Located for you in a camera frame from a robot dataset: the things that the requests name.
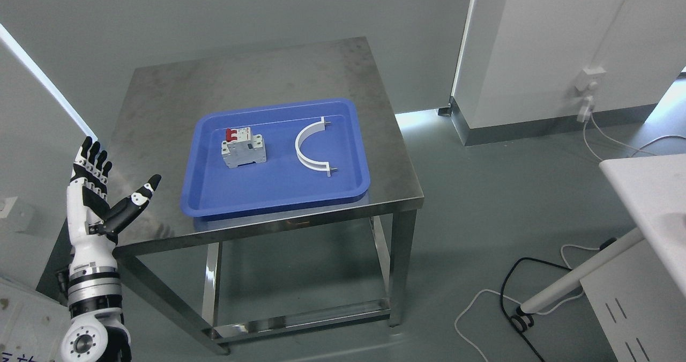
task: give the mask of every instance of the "circuit breaker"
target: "circuit breaker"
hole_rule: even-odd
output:
[[[267,162],[267,150],[261,134],[253,135],[250,127],[227,128],[221,142],[221,157],[233,169],[240,165]]]

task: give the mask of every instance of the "white wall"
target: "white wall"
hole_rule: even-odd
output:
[[[467,3],[0,0],[0,23],[107,140],[136,67],[360,35],[394,110],[445,106]]]
[[[0,198],[19,196],[36,210],[27,232],[0,230],[0,276],[32,288],[39,282],[64,223],[71,163],[83,138],[0,42]]]
[[[578,112],[573,80],[608,72],[596,111],[657,103],[686,64],[686,0],[474,0],[453,96],[471,128]]]

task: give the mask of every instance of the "table leg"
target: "table leg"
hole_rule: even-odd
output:
[[[125,286],[212,352],[224,355],[229,353],[227,344],[217,344],[210,339],[208,331],[211,331],[212,326],[145,264],[136,257],[123,257],[117,259],[117,262]]]
[[[385,242],[384,228],[382,227],[382,220],[379,218],[379,216],[370,217],[369,222],[372,227],[372,236],[374,237],[374,244],[377,247],[379,266],[382,269],[382,276],[384,277],[385,293],[386,297],[388,298],[390,255],[388,254],[388,246]]]
[[[223,243],[207,245],[207,265],[205,268],[205,288],[203,293],[203,319],[210,325],[217,325],[219,288],[221,281],[221,248]]]
[[[405,303],[405,284],[409,270],[409,254],[412,250],[416,210],[393,213],[390,239],[390,317],[388,324],[397,326],[402,321]]]

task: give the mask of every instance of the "metal table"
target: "metal table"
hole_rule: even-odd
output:
[[[324,98],[357,107],[371,185],[355,203],[206,221],[179,207],[193,128],[208,113]],[[208,349],[230,342],[361,319],[401,323],[416,210],[424,201],[379,71],[365,38],[143,67],[134,72],[109,147],[110,198],[162,174],[149,208],[120,236],[123,282]],[[379,215],[392,213],[390,252]],[[370,218],[386,296],[373,301],[247,323],[216,323],[221,243]],[[208,245],[203,311],[197,313],[137,255]]]

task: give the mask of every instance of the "electrical outlet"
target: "electrical outlet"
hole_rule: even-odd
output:
[[[594,69],[586,67],[574,79],[574,86],[580,93],[586,90],[593,91],[600,86],[600,81],[605,73],[606,71],[602,67],[595,67]]]
[[[576,116],[577,122],[587,122],[591,118],[591,113],[595,108],[595,102],[593,101],[593,96],[588,95],[581,99],[581,108],[579,109],[579,114]]]
[[[34,217],[34,208],[19,197],[0,201],[0,232],[25,232]]]

